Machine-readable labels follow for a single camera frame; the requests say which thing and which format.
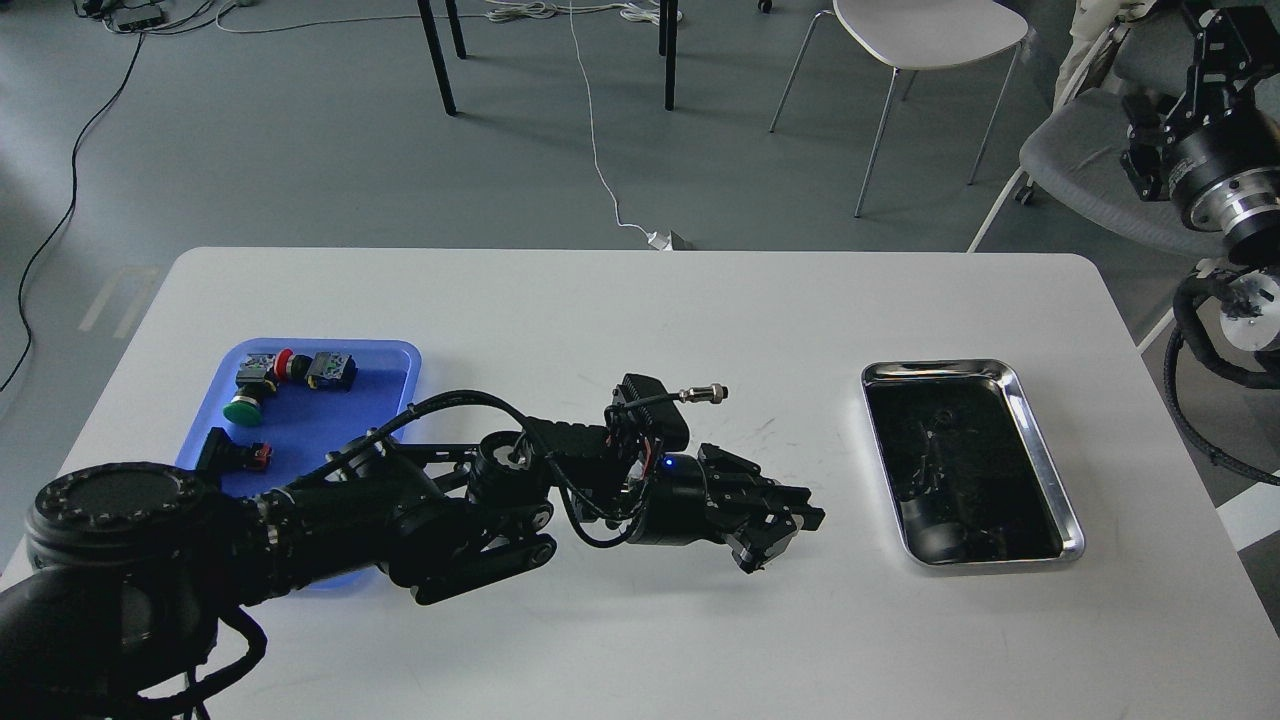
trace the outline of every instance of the blue tray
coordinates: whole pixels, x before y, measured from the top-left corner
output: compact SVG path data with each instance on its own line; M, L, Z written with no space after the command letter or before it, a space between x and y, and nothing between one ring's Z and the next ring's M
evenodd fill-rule
M250 352L278 352L288 347L314 355L323 351L348 352L356 363L356 382L349 392L314 391L305 384L285 383L262 402L262 424L246 428L223 418L223 405L236 392L236 369ZM223 357L214 374L187 439L178 452L179 468L195 468L210 428L227 430L237 445L265 442L271 446L271 464L265 473L223 475L223 491L251 496L287 484L296 477L324 464L324 454L338 450L369 428L394 418L413 400L422 356L407 342L392 340L247 340ZM393 433L399 437L402 430Z

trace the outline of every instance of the white chair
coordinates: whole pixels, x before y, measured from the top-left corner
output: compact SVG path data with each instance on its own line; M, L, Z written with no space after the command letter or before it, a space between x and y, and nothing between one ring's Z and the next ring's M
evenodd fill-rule
M884 111L881 114L876 142L872 145L872 156L867 161L863 190L858 195L858 206L854 209L854 217L859 218L863 211L863 200L867 197L867 186L872 179L872 168L876 165L876 155L879 152L881 138L884 136L888 111L893 104L893 88L902 70L913 70L906 90L902 92L905 100L919 70L968 65L1010 47L1020 46L1027 36L1027 20L992 0L833 0L832 10L819 12L809 23L809 32L805 33L795 67L791 68L791 77L787 78L787 86L782 91L778 110L773 114L773 122L769 123L769 132L773 132L778 124L778 117L782 114L782 106L791 92L791 83L795 82L796 70L800 69L800 61L809 47L809 40L813 37L818 18L831 14L836 15L840 24L845 26L849 35L854 36L854 40L861 44L872 56L893 68L888 95L884 96ZM978 158L969 173L969 184L973 183L978 165L982 163L982 155L987 151L987 141L991 138L991 129L996 124L996 114L1000 111L1000 102L1009 88L1009 78L1014 74L1016 61L1018 51L1015 50L1009 72L1005 74L1005 83L996 99L996 108L991 113L987 133L978 147Z

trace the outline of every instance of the green button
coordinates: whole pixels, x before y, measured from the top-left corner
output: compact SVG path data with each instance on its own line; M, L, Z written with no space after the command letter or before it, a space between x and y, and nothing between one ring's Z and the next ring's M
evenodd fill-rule
M223 405L223 418L227 418L237 425L244 425L247 428L262 424L262 411L242 400L236 400Z

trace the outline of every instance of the gray floor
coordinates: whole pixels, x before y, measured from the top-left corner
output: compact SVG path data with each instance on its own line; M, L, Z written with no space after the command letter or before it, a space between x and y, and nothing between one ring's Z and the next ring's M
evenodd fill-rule
M769 15L750 0L686 0L673 113L662 109L657 29L614 13L580 15L599 160L623 222L675 229L701 251L964 250L1016 167L1021 140L1047 115L1068 44L1069 4L1010 4L1036 26L1033 53L1014 77L978 182L964 184L1007 55L920 76L895 106L860 220L852 206L888 70L835 22L819 27L778 131L765 132L823 0L778 0ZM275 0L238 9L227 24L412 12L406 1ZM206 28L146 41L128 88L83 147L78 210L28 286L37 342L0 395L0 547L18 541L27 502L56 474L119 360L131 302L152 292L143 272L128 272L96 323L78 329L122 269L163 273L202 245L645 246L639 231L614 227L591 165L567 18L463 23L472 56L448 59L457 118L440 109L412 19L255 36ZM22 266L65 210L72 142L120 82L133 47L134 38L77 19L64 1L14 0L0 13L5 372L20 352L13 299ZM1110 236L1046 197L1006 208L983 250L1089 258L1135 334L1192 263ZM243 272L271 282L273 268ZM1148 364L1158 370L1157 351ZM1196 421L1248 460L1280 466L1275 404L1196 370L1185 370ZM1199 462L1215 503L1247 487ZM1280 621L1280 542L1274 536L1242 557Z

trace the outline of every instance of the power cable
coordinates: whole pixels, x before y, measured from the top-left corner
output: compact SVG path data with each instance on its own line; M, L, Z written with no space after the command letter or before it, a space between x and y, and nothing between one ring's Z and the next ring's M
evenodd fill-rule
M67 205L67 211L63 213L63 218L58 220L58 224L54 225L54 229L49 232L49 237L45 238L45 242L40 243L40 247L37 247L36 251L32 252L31 259L27 260L27 266L23 268L22 270L22 279L18 281L18 318L22 320L22 329L27 337L27 341L22 348L22 355L18 357L18 361L14 363L13 365L13 370L9 372L9 377L5 378L4 383L0 383L0 392L8 389L9 383L13 382L13 378L18 374L18 370L22 368L22 364L27 360L27 355L31 352L31 346L35 342L35 333L31 328L31 320L27 318L27 302L24 295L24 291L27 288L27 278L31 275L31 268L36 264L36 260L45 251L45 249L49 247L49 243L54 241L54 237L58 236L58 232L67 225L67 220L70 219L72 214L76 213L76 201L79 197L79 172L76 167L76 159L79 156L81 146L84 143L84 137L88 135L88 131L97 123L97 119L101 118L102 114L106 113L111 108L111 105L115 105L115 101L120 99L120 94L124 92L124 87L129 83L129 77L133 76L133 67L137 65L138 63L138 54L142 53L142 42L146 38L147 38L146 33L138 33L138 44L133 49L133 58L129 59L129 67L127 70L124 70L124 79L120 81L120 86L115 88L115 92L111 94L111 97L101 108L99 108L96 113L93 113L93 117L91 117L88 122L84 123L84 127L82 127L79 131L79 135L76 136L76 143L72 146L72 200Z
M654 233L644 229L635 223L622 222L622 210L618 208L618 196L614 195L613 188L609 187L609 181L604 179L604 170L600 169L600 151L595 142L595 102L591 100L591 78L586 76L586 65L582 64L582 47L577 42L577 28L573 26L573 0L568 4L568 31L573 36L573 54L577 56L577 67L582 70L582 83L586 86L586 118L588 124L591 128L591 163L595 165L595 174L600 178L600 184L609 193L609 199L613 200L613 222L617 223L620 228L635 228L644 233L645 238L654 237Z

